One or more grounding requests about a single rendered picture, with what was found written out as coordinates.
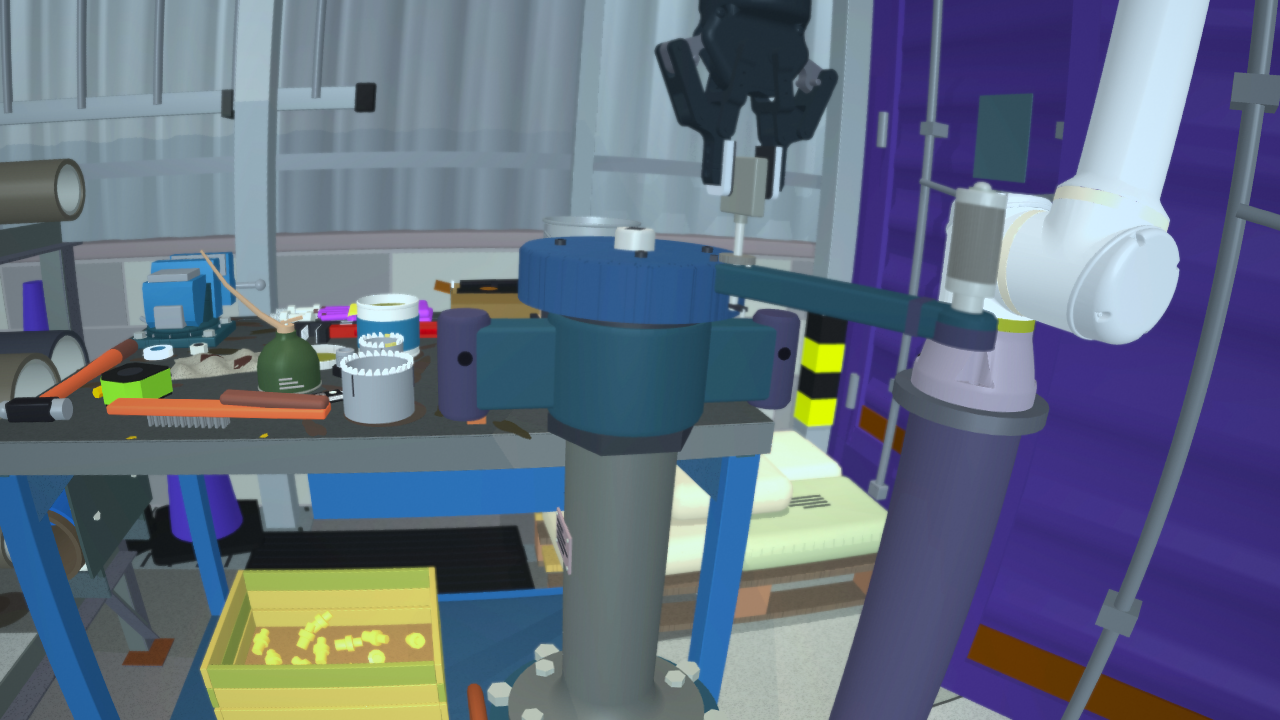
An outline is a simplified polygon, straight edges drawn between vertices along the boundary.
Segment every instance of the brush bristles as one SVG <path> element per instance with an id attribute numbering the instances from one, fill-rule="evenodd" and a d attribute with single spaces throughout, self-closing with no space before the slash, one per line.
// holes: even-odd
<path id="1" fill-rule="evenodd" d="M 169 415 L 147 415 L 148 428 L 207 428 L 212 430 L 227 429 L 232 424 L 230 418 L 173 418 Z"/>

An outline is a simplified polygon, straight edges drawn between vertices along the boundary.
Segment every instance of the workbench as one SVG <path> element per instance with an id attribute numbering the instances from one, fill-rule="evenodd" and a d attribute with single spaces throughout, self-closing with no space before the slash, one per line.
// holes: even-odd
<path id="1" fill-rule="evenodd" d="M 236 332 L 215 352 L 260 351 L 275 333 L 256 318 L 237 318 L 236 323 Z M 353 340 L 332 343 L 355 347 Z M 175 352 L 180 357 L 184 351 Z M 142 361 L 141 355 L 140 350 L 125 363 Z M 417 411 L 394 425 L 353 423 L 339 402 L 324 420 L 233 419 L 224 429 L 151 428 L 142 416 L 108 415 L 91 386 L 72 395 L 74 415 L 69 421 L 0 423 L 0 457 L 3 471 L 9 473 L 0 477 L 0 524 L 10 538 L 19 583 L 72 714 L 78 720 L 119 717 L 61 574 L 52 534 L 47 523 L 37 521 L 56 498 L 58 493 L 49 496 L 49 488 L 72 475 L 180 475 L 201 579 L 215 618 L 225 603 L 228 584 L 205 492 L 207 474 L 310 474 L 319 491 L 312 498 L 317 516 L 495 515 L 563 507 L 564 441 L 548 432 L 547 411 L 495 410 L 484 424 L 448 420 L 436 414 L 434 360 L 435 342 L 424 338 L 413 369 Z M 326 386 L 340 388 L 339 378 L 328 370 L 321 375 Z M 173 396 L 216 398 L 229 388 L 257 389 L 256 374 L 175 380 Z M 690 660 L 701 666 L 700 682 L 712 696 L 719 693 L 737 605 L 755 456 L 769 451 L 772 438 L 773 421 L 751 405 L 708 404 L 678 455 L 686 471 L 716 491 L 690 650 Z M 58 482 L 50 483 L 55 478 Z M 343 487 L 358 492 L 342 495 Z M 335 502 L 339 497 L 347 500 Z M 329 507 L 315 505 L 326 498 Z M 449 648 L 444 652 L 448 656 Z M 488 685 L 500 680 L 467 682 Z M 465 712 L 466 703 L 453 705 Z"/>

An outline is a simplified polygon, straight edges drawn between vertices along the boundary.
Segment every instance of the concrete floor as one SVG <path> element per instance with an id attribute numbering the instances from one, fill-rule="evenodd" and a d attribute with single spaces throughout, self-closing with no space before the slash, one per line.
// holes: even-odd
<path id="1" fill-rule="evenodd" d="M 228 577 L 233 578 L 246 560 L 247 556 L 234 557 Z M 200 574 L 192 566 L 157 569 L 148 564 L 137 575 L 156 633 L 174 638 L 168 662 L 163 667 L 123 666 L 128 648 L 119 620 L 108 609 L 90 625 L 88 637 L 120 716 L 169 720 L 209 621 L 209 606 Z M 13 570 L 0 569 L 0 592 L 14 589 Z M 827 720 L 858 620 L 858 609 L 850 609 L 736 626 L 721 691 L 721 717 Z M 33 630 L 29 615 L 0 629 Z M 673 661 L 685 660 L 689 642 L 687 637 L 662 641 L 658 653 Z M 72 720 L 56 682 L 31 720 Z M 929 720 L 1004 720 L 1004 716 L 942 691 Z"/>

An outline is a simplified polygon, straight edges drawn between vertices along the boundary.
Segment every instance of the brown screwdriver handle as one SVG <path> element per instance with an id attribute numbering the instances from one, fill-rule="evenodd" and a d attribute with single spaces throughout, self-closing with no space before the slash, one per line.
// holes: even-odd
<path id="1" fill-rule="evenodd" d="M 289 395 L 284 392 L 259 392 L 253 389 L 228 389 L 219 401 L 223 405 L 244 407 L 291 407 L 300 410 L 324 410 L 329 406 L 326 395 Z"/>

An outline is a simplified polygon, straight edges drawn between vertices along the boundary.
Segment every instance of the purple post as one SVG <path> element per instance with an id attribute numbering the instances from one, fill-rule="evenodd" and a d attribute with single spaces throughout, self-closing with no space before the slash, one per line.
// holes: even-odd
<path id="1" fill-rule="evenodd" d="M 476 396 L 476 343 L 489 314 L 475 307 L 440 313 L 436 324 L 440 413 L 451 420 L 484 418 Z"/>
<path id="2" fill-rule="evenodd" d="M 45 281 L 22 283 L 22 329 L 28 332 L 49 329 L 49 311 L 45 310 Z"/>
<path id="3" fill-rule="evenodd" d="M 214 534 L 218 539 L 234 533 L 244 521 L 236 501 L 236 491 L 232 488 L 230 475 L 205 475 L 205 487 L 209 492 L 209 509 L 214 514 Z M 173 528 L 173 537 L 191 542 L 191 525 L 187 524 L 187 511 L 182 503 L 182 484 L 178 475 L 169 475 L 169 525 Z"/>
<path id="4" fill-rule="evenodd" d="M 758 324 L 777 331 L 773 345 L 773 380 L 769 396 L 751 405 L 765 410 L 780 410 L 791 402 L 791 383 L 796 374 L 796 343 L 800 342 L 800 316 L 788 310 L 756 310 L 751 316 Z"/>

